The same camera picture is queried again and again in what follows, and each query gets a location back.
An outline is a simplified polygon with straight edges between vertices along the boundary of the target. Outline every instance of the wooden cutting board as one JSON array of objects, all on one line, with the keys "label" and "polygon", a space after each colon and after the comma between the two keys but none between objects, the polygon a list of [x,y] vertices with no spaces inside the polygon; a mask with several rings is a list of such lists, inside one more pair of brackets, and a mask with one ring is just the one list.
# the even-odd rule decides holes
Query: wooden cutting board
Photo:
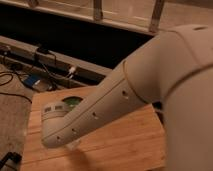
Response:
[{"label": "wooden cutting board", "polygon": [[143,171],[164,166],[164,130],[151,105],[81,138],[79,147],[47,149],[41,144],[41,109],[68,96],[85,97],[95,87],[35,94],[21,171]]}]

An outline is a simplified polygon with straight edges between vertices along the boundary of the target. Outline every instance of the wooden surface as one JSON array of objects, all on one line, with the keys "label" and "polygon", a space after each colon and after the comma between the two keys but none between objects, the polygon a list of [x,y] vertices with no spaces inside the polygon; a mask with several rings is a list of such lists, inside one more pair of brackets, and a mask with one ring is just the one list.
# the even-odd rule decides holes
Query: wooden surface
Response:
[{"label": "wooden surface", "polygon": [[85,97],[93,89],[77,88],[34,96],[21,171],[142,171],[164,165],[164,130],[151,106],[82,137],[77,150],[42,146],[42,106],[67,96]]}]

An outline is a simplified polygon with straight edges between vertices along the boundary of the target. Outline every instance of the black cable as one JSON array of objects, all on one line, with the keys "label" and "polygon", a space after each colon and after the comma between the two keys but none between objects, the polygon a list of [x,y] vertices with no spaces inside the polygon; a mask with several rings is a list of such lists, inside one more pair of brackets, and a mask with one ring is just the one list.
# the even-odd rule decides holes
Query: black cable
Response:
[{"label": "black cable", "polygon": [[4,73],[4,74],[0,75],[0,78],[1,78],[1,77],[5,77],[5,76],[9,76],[10,79],[8,79],[7,81],[5,81],[4,83],[0,83],[0,86],[9,84],[9,83],[13,80],[13,75],[12,75],[12,74],[9,74],[9,73]]},{"label": "black cable", "polygon": [[[1,78],[1,77],[4,77],[4,76],[10,76],[10,79],[7,80],[7,81],[4,82],[4,83],[1,83],[0,86],[9,84],[9,83],[13,80],[13,74],[16,74],[17,77],[18,77],[18,79],[22,82],[20,76],[23,75],[23,74],[14,73],[14,72],[12,72],[12,71],[3,71],[3,72],[0,72],[0,78]],[[21,94],[5,93],[5,92],[0,92],[0,94],[1,94],[1,95],[8,95],[8,96],[22,97],[22,98],[28,100],[30,103],[32,103],[31,99],[29,99],[28,97],[26,97],[26,96],[24,96],[24,95],[21,95]]]},{"label": "black cable", "polygon": [[32,103],[32,100],[29,99],[28,97],[21,95],[21,94],[13,94],[13,93],[5,93],[5,92],[0,92],[1,95],[6,95],[6,96],[16,96],[16,97],[22,97],[26,100],[28,100],[30,103]]},{"label": "black cable", "polygon": [[9,164],[7,163],[3,163],[5,166],[7,166],[8,168],[12,169],[12,170],[15,170],[15,171],[18,171],[15,167],[13,166],[10,166]]}]

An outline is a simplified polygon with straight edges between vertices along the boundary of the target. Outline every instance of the screw hole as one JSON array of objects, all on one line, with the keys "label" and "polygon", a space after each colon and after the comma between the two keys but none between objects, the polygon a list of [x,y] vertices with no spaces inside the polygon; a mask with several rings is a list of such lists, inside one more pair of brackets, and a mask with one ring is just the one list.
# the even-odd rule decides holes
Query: screw hole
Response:
[{"label": "screw hole", "polygon": [[94,117],[94,119],[98,119],[98,116],[96,115],[95,112],[92,113],[92,116]]},{"label": "screw hole", "polygon": [[74,133],[74,134],[77,134],[77,132],[76,132],[76,130],[73,128],[72,129],[72,132]]},{"label": "screw hole", "polygon": [[122,95],[124,96],[125,99],[129,99],[129,95],[126,91],[122,91]]}]

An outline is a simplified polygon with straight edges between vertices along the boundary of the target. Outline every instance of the floor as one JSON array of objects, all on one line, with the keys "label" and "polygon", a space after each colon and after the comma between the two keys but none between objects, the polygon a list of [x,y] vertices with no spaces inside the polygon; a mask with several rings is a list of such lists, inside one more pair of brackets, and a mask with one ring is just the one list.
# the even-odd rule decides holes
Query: floor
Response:
[{"label": "floor", "polygon": [[[6,70],[0,64],[0,72]],[[6,80],[8,77],[1,77],[0,84]],[[0,92],[21,94],[30,99],[34,94],[32,90],[25,88],[16,77],[11,83],[1,86]],[[20,97],[0,94],[0,105],[0,158],[9,151],[22,154],[31,104]]]},{"label": "floor", "polygon": [[[186,23],[213,25],[213,1],[211,0],[168,0],[160,27],[167,28]],[[6,68],[0,65],[0,72]],[[8,78],[0,78],[0,84]],[[1,92],[18,93],[32,98],[34,92],[25,88],[17,78],[5,86]],[[0,95],[0,158],[8,151],[22,154],[28,123],[30,103],[20,97]]]}]

